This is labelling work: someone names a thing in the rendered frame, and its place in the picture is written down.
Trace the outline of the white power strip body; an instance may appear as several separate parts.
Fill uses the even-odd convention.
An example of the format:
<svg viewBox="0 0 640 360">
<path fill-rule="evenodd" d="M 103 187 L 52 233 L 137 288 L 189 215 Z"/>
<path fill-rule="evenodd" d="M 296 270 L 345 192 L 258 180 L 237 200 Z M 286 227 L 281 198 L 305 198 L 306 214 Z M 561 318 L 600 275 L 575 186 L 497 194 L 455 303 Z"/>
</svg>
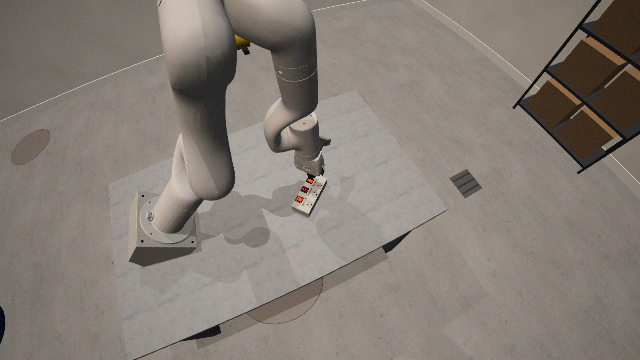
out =
<svg viewBox="0 0 640 360">
<path fill-rule="evenodd" d="M 298 214 L 305 215 L 310 218 L 311 214 L 324 189 L 326 188 L 328 183 L 328 179 L 320 175 L 320 177 L 315 177 L 313 180 L 307 178 L 306 182 L 302 186 L 301 191 L 298 193 L 297 198 L 292 204 L 292 210 L 297 212 Z"/>
</svg>

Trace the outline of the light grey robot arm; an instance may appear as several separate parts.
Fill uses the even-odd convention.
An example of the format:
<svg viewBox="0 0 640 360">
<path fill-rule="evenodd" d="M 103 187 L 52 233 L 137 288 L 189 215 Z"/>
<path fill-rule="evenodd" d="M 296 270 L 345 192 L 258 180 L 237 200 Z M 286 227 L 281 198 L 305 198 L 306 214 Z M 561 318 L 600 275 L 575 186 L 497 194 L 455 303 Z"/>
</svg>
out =
<svg viewBox="0 0 640 360">
<path fill-rule="evenodd" d="M 237 70 L 235 35 L 272 55 L 281 98 L 264 119 L 270 150 L 295 150 L 302 161 L 312 161 L 332 139 L 320 136 L 314 112 L 317 34 L 306 3 L 157 0 L 157 7 L 181 133 L 171 178 L 162 195 L 142 207 L 140 223 L 150 239 L 173 245 L 191 234 L 202 202 L 225 198 L 236 182 L 226 124 L 226 91 Z"/>
</svg>

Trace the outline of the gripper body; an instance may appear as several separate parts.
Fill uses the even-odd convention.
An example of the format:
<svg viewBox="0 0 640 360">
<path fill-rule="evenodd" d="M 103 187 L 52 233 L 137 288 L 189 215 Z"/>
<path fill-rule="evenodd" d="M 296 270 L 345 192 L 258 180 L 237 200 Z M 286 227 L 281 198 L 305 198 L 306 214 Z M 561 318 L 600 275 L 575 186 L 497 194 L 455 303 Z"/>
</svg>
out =
<svg viewBox="0 0 640 360">
<path fill-rule="evenodd" d="M 297 154 L 294 151 L 294 163 L 295 167 L 298 170 L 303 171 L 304 173 L 311 174 L 315 177 L 320 177 L 322 175 L 322 167 L 325 168 L 325 162 L 323 159 L 322 151 L 317 158 L 311 161 L 303 161 L 297 157 Z"/>
</svg>

